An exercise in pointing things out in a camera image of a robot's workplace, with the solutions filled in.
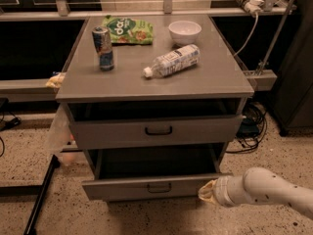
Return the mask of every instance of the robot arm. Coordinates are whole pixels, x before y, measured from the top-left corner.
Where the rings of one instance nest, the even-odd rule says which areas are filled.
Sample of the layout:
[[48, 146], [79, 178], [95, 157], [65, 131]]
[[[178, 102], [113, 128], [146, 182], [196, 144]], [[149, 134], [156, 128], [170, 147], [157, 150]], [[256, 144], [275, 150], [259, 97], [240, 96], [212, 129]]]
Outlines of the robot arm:
[[199, 197], [228, 208], [280, 204], [313, 219], [313, 190], [289, 183], [261, 167], [250, 168], [243, 176], [222, 176], [210, 181], [200, 189]]

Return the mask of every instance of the drawer front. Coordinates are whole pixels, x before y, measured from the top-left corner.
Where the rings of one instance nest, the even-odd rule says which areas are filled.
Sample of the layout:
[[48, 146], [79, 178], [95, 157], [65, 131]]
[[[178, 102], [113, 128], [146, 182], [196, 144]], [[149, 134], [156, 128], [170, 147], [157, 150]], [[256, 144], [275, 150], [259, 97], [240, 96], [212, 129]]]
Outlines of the drawer front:
[[221, 173], [82, 182], [89, 200], [106, 202], [197, 196], [199, 189]]
[[84, 121], [69, 128], [79, 149], [200, 144], [232, 141], [242, 116], [146, 121]]

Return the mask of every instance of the drawer handle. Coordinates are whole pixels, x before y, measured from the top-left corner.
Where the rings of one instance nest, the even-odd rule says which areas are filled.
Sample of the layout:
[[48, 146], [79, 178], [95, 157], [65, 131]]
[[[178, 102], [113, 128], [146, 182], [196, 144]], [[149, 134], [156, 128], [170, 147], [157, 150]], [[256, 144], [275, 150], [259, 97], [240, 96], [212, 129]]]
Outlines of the drawer handle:
[[149, 136], [161, 136], [161, 135], [170, 135], [173, 132], [173, 127], [169, 126], [169, 128], [165, 131], [151, 131], [148, 127], [145, 128], [145, 132]]
[[147, 185], [148, 192], [150, 193], [166, 193], [172, 190], [172, 184], [168, 183], [168, 185], [164, 185], [163, 187], [158, 186], [151, 186], [150, 184]]

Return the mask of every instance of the cabinet top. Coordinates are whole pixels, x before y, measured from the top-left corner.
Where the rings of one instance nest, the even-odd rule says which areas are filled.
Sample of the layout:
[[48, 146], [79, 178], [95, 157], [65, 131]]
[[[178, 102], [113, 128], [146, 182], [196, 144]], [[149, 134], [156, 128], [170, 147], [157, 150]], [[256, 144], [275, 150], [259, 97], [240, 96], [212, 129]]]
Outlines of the cabinet top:
[[[252, 87], [207, 15], [132, 18], [153, 24], [153, 44], [113, 46], [114, 69], [101, 71], [91, 32], [104, 18], [90, 18], [57, 94], [58, 102], [239, 98], [253, 94]], [[179, 48], [172, 41], [168, 26], [180, 20], [193, 21], [202, 27], [195, 43], [201, 50], [200, 62], [167, 78], [145, 79], [143, 68], [150, 66], [154, 58]]]

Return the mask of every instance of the chip bag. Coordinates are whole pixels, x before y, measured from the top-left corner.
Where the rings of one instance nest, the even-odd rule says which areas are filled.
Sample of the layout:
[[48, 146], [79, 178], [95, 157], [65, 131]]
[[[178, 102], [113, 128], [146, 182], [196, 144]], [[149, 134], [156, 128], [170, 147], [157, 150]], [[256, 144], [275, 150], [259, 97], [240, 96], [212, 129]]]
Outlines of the chip bag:
[[106, 16], [103, 26], [109, 28], [112, 43], [152, 44], [154, 40], [153, 25], [143, 20]]

